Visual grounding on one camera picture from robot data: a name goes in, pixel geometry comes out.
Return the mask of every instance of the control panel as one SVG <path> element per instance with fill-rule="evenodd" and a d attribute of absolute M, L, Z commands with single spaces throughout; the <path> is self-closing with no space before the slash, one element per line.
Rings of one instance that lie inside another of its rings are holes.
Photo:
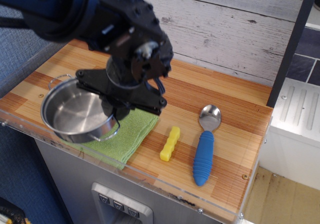
<path fill-rule="evenodd" d="M 117 219 L 122 223 L 126 219 L 126 223 L 153 224 L 153 211 L 148 206 L 96 182 L 91 189 L 103 224 L 117 223 Z"/>

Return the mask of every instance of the bamboo surface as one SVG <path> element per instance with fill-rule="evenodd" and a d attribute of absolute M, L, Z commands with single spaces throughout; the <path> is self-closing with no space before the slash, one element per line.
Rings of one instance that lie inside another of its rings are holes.
<path fill-rule="evenodd" d="M 5 97 L 0 99 L 0 120 L 26 134 L 64 148 L 44 125 L 40 107 L 48 83 L 61 74 L 75 75 L 77 69 L 105 68 L 107 55 L 89 51 L 83 42 L 74 40 L 39 67 Z M 163 79 L 168 105 L 158 123 L 127 162 L 123 173 L 173 196 L 183 204 L 201 207 L 212 217 L 233 222 L 241 211 L 249 179 L 253 172 L 272 108 L 266 106 L 270 87 L 237 79 L 181 61 L 173 60 L 169 77 Z M 215 130 L 214 164 L 202 187 L 192 177 L 195 150 L 202 128 L 198 123 L 201 109 L 208 104 L 220 108 L 222 123 Z M 180 128 L 180 138 L 169 162 L 160 160 L 172 126 Z M 87 158 L 96 165 L 100 160 Z"/>

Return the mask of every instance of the pot rim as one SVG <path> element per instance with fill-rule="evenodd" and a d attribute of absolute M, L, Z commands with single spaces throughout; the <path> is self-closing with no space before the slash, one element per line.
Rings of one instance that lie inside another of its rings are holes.
<path fill-rule="evenodd" d="M 54 86 L 48 93 L 47 95 L 45 96 L 44 100 L 42 101 L 41 103 L 41 111 L 40 111 L 40 115 L 41 115 L 41 118 L 43 120 L 43 122 L 45 123 L 45 125 L 47 127 L 49 127 L 51 130 L 53 130 L 54 132 L 56 133 L 59 133 L 59 134 L 64 134 L 64 135 L 81 135 L 81 134 L 87 134 L 87 133 L 90 133 L 92 131 L 95 131 L 96 129 L 99 129 L 100 127 L 104 126 L 106 123 L 110 122 L 112 119 L 114 119 L 115 121 L 115 118 L 114 118 L 114 114 L 112 113 L 108 118 L 107 120 L 103 121 L 102 123 L 96 125 L 95 127 L 89 129 L 89 130 L 86 130 L 86 131 L 78 131 L 78 132 L 66 132 L 66 131 L 61 131 L 61 130 L 57 130 L 55 129 L 53 126 L 51 126 L 48 121 L 47 121 L 47 118 L 46 118 L 46 115 L 44 114 L 44 109 L 45 107 L 47 106 L 48 104 L 48 101 L 50 99 L 50 97 L 53 95 L 53 93 L 55 93 L 59 88 L 61 88 L 62 86 L 66 85 L 67 83 L 71 82 L 71 81 L 75 81 L 77 80 L 76 78 L 70 78 L 70 79 L 67 79 L 67 80 L 64 80 L 62 81 L 61 83 L 57 84 L 56 86 Z"/>

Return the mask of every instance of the pot handle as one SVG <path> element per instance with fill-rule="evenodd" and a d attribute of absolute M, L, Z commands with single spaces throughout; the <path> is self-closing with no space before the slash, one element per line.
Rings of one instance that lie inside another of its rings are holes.
<path fill-rule="evenodd" d="M 49 90 L 51 90 L 51 85 L 52 85 L 52 83 L 53 83 L 54 81 L 56 81 L 57 79 L 60 79 L 61 77 L 64 77 L 64 76 L 68 76 L 69 78 L 73 78 L 72 75 L 70 75 L 70 74 L 59 75 L 58 77 L 53 78 L 53 79 L 49 82 L 49 84 L 48 84 Z"/>
<path fill-rule="evenodd" d="M 113 133 L 112 135 L 110 135 L 110 136 L 108 136 L 108 137 L 106 137 L 106 138 L 103 138 L 103 139 L 97 138 L 97 137 L 95 137 L 94 135 L 91 135 L 91 134 L 89 134 L 89 133 L 88 133 L 88 136 L 90 136 L 91 138 L 95 139 L 96 141 L 101 142 L 101 141 L 109 140 L 109 139 L 111 139 L 112 137 L 114 137 L 115 135 L 117 135 L 117 133 L 118 133 L 118 131 L 119 131 L 119 129 L 120 129 L 120 123 L 118 122 L 118 120 L 117 120 L 115 117 L 113 117 L 113 119 L 117 122 L 118 128 L 114 131 L 114 133 Z"/>

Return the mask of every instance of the dark tile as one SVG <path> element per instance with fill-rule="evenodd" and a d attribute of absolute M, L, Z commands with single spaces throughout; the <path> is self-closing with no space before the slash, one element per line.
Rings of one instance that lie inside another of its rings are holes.
<path fill-rule="evenodd" d="M 314 62 L 314 59 L 294 55 L 286 76 L 290 79 L 305 82 L 307 81 Z"/>
<path fill-rule="evenodd" d="M 318 60 L 312 70 L 308 83 L 320 86 L 320 61 Z"/>
<path fill-rule="evenodd" d="M 305 28 L 295 53 L 320 59 L 320 31 Z"/>

